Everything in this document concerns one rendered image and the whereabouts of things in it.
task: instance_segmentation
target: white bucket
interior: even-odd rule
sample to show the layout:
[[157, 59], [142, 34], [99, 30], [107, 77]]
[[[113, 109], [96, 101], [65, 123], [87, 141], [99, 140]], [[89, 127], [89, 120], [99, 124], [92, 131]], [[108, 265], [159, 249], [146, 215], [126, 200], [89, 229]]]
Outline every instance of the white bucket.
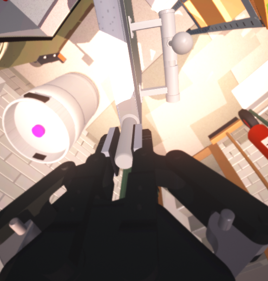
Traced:
[[2, 125], [12, 146], [39, 163], [61, 160], [98, 108], [94, 83], [80, 73], [64, 74], [8, 104]]

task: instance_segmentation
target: fire extinguisher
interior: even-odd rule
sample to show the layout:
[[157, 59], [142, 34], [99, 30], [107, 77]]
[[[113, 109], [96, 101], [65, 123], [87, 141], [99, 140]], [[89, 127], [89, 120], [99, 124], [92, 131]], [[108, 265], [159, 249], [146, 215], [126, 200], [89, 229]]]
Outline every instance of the fire extinguisher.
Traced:
[[268, 159], [268, 128], [259, 124], [257, 119], [246, 109], [240, 110], [238, 115], [243, 123], [250, 128], [248, 139]]

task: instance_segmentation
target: magenta dot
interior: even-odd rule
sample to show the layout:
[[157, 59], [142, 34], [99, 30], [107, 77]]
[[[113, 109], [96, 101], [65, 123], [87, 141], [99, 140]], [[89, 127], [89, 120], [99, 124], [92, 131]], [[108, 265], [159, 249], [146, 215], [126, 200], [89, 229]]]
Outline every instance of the magenta dot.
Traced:
[[35, 125], [32, 128], [32, 133], [33, 133], [34, 136], [36, 136], [38, 138], [41, 138], [45, 134], [45, 129], [41, 125]]

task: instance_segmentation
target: beige floor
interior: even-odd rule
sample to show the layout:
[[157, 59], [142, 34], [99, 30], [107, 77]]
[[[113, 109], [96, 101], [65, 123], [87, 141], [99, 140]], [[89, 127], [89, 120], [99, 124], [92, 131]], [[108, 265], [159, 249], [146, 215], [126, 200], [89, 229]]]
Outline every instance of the beige floor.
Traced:
[[[132, 2], [135, 22], [158, 18], [146, 0]], [[177, 11], [177, 31], [192, 26], [193, 21], [185, 11]], [[109, 127], [120, 125], [110, 75], [112, 60], [106, 52], [106, 44], [115, 40], [102, 33], [93, 9], [62, 49], [67, 58], [64, 64], [15, 67], [35, 86], [71, 71], [93, 79], [100, 93], [100, 106], [87, 130], [96, 140]], [[165, 85], [160, 30], [139, 31], [137, 38], [143, 88]], [[194, 155], [209, 145], [208, 135], [241, 109], [231, 93], [233, 88], [268, 60], [266, 28], [193, 35], [193, 41], [192, 51], [178, 56], [181, 101], [166, 103], [165, 95], [160, 95], [145, 97], [142, 104], [143, 128], [152, 131], [154, 150], [159, 154], [180, 149]]]

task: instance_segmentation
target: gray ball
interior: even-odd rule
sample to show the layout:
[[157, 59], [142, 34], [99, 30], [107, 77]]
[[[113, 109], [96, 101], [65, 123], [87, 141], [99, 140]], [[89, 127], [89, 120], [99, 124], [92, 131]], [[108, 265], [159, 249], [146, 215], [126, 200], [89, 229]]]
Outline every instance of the gray ball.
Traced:
[[185, 55], [192, 49], [192, 36], [187, 32], [178, 32], [171, 41], [173, 51], [179, 55]]

